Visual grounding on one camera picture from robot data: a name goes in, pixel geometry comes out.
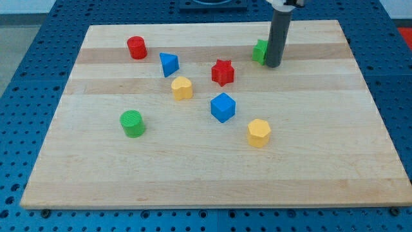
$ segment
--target blue perforated table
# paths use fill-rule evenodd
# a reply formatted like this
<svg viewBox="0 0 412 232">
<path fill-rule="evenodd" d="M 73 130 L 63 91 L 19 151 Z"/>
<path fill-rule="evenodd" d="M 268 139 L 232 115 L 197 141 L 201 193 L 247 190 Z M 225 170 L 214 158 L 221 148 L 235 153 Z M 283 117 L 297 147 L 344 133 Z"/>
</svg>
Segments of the blue perforated table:
<svg viewBox="0 0 412 232">
<path fill-rule="evenodd" d="M 247 11 L 182 12 L 175 1 L 57 0 L 0 100 L 0 231 L 412 231 L 412 208 L 26 211 L 19 201 L 91 24 L 269 21 Z M 378 0 L 312 1 L 295 20 L 338 19 L 412 177 L 412 53 Z"/>
</svg>

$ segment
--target green cylinder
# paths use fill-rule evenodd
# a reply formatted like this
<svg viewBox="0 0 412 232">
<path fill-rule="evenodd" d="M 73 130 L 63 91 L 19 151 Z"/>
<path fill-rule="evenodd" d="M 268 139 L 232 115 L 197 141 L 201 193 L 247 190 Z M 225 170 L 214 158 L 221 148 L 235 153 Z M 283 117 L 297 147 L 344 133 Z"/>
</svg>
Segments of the green cylinder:
<svg viewBox="0 0 412 232">
<path fill-rule="evenodd" d="M 120 116 L 120 123 L 124 133 L 130 138 L 143 135 L 145 126 L 141 114 L 136 110 L 127 110 Z"/>
</svg>

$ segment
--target wood grain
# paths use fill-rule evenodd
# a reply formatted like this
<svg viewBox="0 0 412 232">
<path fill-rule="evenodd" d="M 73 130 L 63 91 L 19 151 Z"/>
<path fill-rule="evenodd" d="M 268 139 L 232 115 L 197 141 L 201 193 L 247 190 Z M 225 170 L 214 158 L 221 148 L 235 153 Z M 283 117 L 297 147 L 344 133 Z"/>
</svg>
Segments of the wood grain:
<svg viewBox="0 0 412 232">
<path fill-rule="evenodd" d="M 27 209 L 410 206 L 412 186 L 337 21 L 294 21 L 285 59 L 250 60 L 268 23 L 91 26 L 21 205 Z M 143 35 L 135 61 L 124 41 Z M 177 53 L 194 97 L 174 101 L 159 52 Z M 235 82 L 211 81 L 232 59 Z M 237 102 L 226 123 L 210 100 Z M 124 135 L 139 110 L 146 132 Z M 261 149 L 247 124 L 272 128 Z"/>
</svg>

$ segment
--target blue cube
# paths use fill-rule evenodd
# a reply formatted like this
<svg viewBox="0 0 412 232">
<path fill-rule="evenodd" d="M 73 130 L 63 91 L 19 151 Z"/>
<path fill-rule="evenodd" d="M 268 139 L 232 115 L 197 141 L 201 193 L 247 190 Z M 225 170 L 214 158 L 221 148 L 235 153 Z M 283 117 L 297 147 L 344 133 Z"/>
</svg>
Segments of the blue cube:
<svg viewBox="0 0 412 232">
<path fill-rule="evenodd" d="M 226 122 L 235 114 L 236 101 L 226 93 L 221 93 L 211 100 L 212 115 L 221 123 Z"/>
<path fill-rule="evenodd" d="M 163 74 L 165 77 L 179 69 L 179 60 L 177 55 L 160 53 L 160 62 L 162 63 Z"/>
</svg>

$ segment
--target yellow block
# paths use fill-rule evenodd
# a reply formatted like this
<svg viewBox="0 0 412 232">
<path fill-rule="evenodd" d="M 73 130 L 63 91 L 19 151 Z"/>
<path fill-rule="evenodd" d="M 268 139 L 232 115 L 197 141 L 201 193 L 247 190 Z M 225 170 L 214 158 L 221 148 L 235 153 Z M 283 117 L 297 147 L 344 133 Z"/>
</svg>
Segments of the yellow block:
<svg viewBox="0 0 412 232">
<path fill-rule="evenodd" d="M 186 77 L 177 77 L 172 82 L 172 91 L 174 99 L 191 99 L 193 97 L 192 82 Z"/>
<path fill-rule="evenodd" d="M 267 121 L 254 119 L 247 125 L 247 140 L 249 145 L 262 148 L 269 142 L 271 132 L 272 130 Z"/>
</svg>

